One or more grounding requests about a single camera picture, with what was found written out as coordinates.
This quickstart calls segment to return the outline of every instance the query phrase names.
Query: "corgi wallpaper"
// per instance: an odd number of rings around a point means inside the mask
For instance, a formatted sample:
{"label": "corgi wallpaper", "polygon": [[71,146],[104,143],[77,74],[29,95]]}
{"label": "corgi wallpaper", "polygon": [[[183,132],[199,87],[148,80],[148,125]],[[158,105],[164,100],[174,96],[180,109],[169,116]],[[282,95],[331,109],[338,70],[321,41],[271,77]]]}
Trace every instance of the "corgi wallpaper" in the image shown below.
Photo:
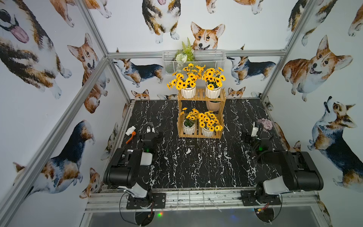
{"label": "corgi wallpaper", "polygon": [[299,37],[268,94],[283,141],[300,141],[300,150],[309,152],[323,177],[319,195],[334,227],[346,226],[347,220],[361,225],[362,3],[318,2],[319,13],[307,23],[311,31]]}

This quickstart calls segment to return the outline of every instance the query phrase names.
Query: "white wire basket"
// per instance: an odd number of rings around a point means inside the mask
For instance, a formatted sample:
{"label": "white wire basket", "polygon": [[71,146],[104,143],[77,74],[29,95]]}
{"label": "white wire basket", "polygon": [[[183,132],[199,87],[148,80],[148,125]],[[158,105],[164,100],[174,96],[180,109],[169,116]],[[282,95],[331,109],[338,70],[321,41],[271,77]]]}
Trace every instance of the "white wire basket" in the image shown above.
{"label": "white wire basket", "polygon": [[224,68],[224,62],[226,60],[226,54],[224,50],[196,50],[194,51],[195,61],[175,61],[176,50],[163,51],[163,62],[166,74],[173,74],[174,72],[182,73],[186,75],[183,68],[187,67],[189,63],[203,67],[205,69],[218,67]]}

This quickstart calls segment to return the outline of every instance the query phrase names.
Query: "wooden shelf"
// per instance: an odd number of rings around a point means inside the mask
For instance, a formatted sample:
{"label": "wooden shelf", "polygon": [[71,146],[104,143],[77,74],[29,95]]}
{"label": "wooden shelf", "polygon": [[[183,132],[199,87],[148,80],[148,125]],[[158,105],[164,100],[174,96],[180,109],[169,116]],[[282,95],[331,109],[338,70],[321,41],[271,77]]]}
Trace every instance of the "wooden shelf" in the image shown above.
{"label": "wooden shelf", "polygon": [[199,126],[199,122],[197,121],[196,122],[197,125],[195,127],[194,134],[192,134],[192,135],[184,134],[183,122],[184,122],[185,117],[187,115],[187,114],[184,113],[182,115],[179,115],[179,117],[178,117],[177,128],[178,128],[178,135],[179,135],[180,138],[188,137],[188,138],[220,139],[222,137],[223,129],[224,129],[223,109],[224,109],[224,105],[225,105],[225,102],[226,102],[226,96],[225,96],[225,93],[224,93],[224,89],[221,90],[220,98],[215,98],[215,99],[206,97],[205,96],[205,90],[203,88],[197,88],[195,96],[193,98],[184,98],[182,96],[181,91],[179,91],[179,94],[178,94],[179,113],[181,113],[181,111],[183,109],[182,101],[219,101],[220,102],[219,103],[219,110],[218,110],[218,114],[216,115],[216,117],[217,117],[220,125],[222,126],[222,130],[221,131],[216,131],[215,135],[213,135],[212,137],[206,137],[201,133],[202,129]]}

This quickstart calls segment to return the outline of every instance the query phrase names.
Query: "black marble table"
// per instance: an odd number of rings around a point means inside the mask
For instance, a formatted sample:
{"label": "black marble table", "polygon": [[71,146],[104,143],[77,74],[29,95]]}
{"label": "black marble table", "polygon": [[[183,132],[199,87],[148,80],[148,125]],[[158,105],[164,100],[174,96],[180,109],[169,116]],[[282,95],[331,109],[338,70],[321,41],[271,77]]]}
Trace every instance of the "black marble table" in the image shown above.
{"label": "black marble table", "polygon": [[[207,111],[205,102],[183,101],[183,107]],[[152,122],[164,132],[158,144],[158,157],[151,166],[141,166],[139,177],[154,189],[250,187],[257,182],[279,176],[273,165],[258,164],[251,155],[251,146],[241,141],[242,131],[251,132],[252,123],[268,118],[259,99],[227,100],[224,108],[224,131],[221,139],[179,138],[176,100],[136,101],[128,127],[136,127],[136,136],[122,147],[142,148],[139,135],[144,125]],[[269,131],[271,147],[282,149],[274,129]]]}

